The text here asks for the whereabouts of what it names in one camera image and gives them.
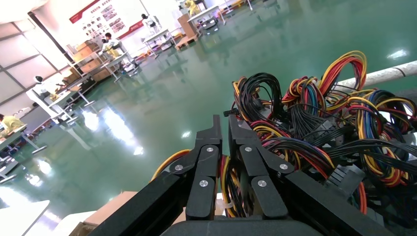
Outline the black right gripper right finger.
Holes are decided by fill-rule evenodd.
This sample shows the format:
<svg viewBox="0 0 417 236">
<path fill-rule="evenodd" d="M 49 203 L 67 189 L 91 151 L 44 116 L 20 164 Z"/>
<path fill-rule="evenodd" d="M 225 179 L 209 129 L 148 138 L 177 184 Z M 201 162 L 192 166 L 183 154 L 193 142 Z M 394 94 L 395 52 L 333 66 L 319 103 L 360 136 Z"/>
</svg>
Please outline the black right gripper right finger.
<svg viewBox="0 0 417 236">
<path fill-rule="evenodd" d="M 390 231 L 334 191 L 266 150 L 256 133 L 229 120 L 229 147 L 255 196 L 255 215 L 237 230 L 252 236 L 388 236 Z"/>
</svg>

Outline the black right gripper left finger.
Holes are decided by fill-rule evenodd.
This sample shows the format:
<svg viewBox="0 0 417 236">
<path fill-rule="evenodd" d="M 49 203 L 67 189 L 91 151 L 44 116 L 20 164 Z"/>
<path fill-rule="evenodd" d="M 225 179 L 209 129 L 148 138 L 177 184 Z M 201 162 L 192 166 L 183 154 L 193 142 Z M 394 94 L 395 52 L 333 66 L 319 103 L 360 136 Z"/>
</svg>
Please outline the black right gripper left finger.
<svg viewBox="0 0 417 236">
<path fill-rule="evenodd" d="M 98 225 L 91 236 L 203 236 L 214 219 L 220 116 L 198 131 L 195 146 Z"/>
</svg>

